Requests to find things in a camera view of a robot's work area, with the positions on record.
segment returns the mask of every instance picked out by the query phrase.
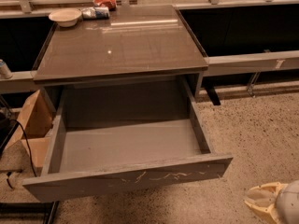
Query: bowl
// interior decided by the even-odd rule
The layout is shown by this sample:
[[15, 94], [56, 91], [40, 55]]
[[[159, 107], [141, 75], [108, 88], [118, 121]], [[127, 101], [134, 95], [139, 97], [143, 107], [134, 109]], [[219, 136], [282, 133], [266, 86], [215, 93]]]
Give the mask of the bowl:
[[49, 14], [51, 21], [56, 21], [62, 27], [75, 26], [79, 17], [82, 16], [80, 10], [75, 8], [63, 8], [55, 10]]

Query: drawer front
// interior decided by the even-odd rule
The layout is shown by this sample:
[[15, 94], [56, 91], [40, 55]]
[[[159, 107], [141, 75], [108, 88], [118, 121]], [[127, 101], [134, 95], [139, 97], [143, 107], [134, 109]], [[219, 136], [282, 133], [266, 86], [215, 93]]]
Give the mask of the drawer front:
[[65, 90], [42, 175], [23, 185], [41, 202], [221, 177], [232, 156], [206, 140], [178, 80]]

